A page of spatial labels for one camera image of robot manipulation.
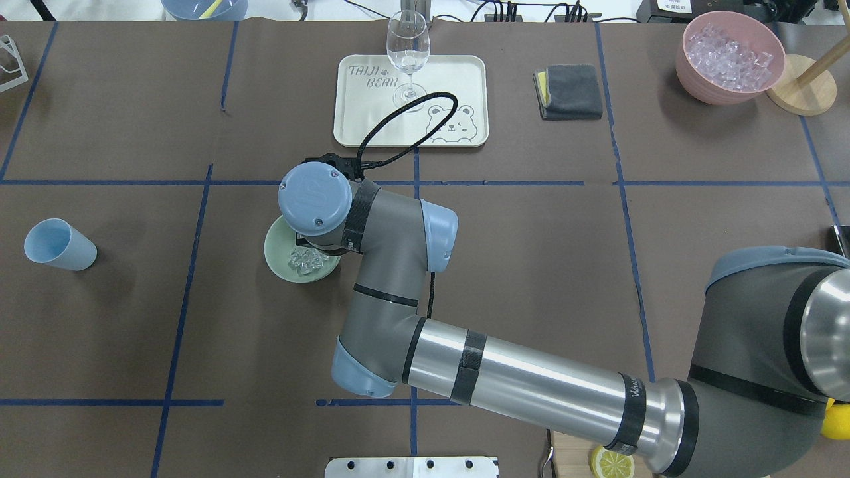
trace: wooden block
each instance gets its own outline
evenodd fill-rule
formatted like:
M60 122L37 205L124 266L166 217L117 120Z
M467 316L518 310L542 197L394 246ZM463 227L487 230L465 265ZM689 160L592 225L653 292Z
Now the wooden block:
M594 478L590 471L590 454L599 444L553 431L552 446L555 447L554 467L558 478ZM635 457L634 478L652 477L643 458Z

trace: light blue cup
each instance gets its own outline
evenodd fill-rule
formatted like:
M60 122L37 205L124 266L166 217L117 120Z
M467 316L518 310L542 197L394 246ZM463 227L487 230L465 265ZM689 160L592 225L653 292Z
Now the light blue cup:
M45 219L24 240L26 257L37 264L83 270L98 257L98 249L79 230L62 219Z
M177 20L200 20L213 0L162 0L162 7ZM239 21L245 19L248 0L223 0L211 17L206 20Z

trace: plastic cup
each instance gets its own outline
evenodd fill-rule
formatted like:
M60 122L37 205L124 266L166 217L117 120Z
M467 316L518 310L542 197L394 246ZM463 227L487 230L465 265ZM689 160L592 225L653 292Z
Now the plastic cup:
M45 219L24 240L26 257L36 264L83 270L98 257L98 249L79 230L62 219Z

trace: bear drawing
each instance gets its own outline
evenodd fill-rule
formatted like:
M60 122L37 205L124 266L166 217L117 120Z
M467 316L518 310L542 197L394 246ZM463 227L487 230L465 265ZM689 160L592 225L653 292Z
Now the bear drawing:
M427 131L431 131L445 117L448 108L442 106L431 106L428 108L428 114L431 120L428 122ZM473 122L473 108L470 105L463 105L457 108L455 116L451 117L448 123L438 129L431 137L431 141L437 143L472 143L472 139L478 134L478 128Z

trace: blue joint cap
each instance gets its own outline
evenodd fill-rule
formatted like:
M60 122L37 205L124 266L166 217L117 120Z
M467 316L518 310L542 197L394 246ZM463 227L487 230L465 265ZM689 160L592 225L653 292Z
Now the blue joint cap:
M764 265L809 263L850 268L850 260L842 255L812 248L787 248L785 246L760 246L732 251L717 260L711 270L711 279L705 290L714 282L736 272Z
M331 377L337 385L357 395L383 398L395 390L395 382L389 382L363 367L349 354L337 337L337 349L333 352Z
M351 186L330 164L305 162L293 168L277 190L277 204L292 230L307 237L327 234L351 209Z
M449 265L451 249L457 237L457 214L448 208L422 202L422 219L425 223L425 244L428 247L428 271L442 272Z

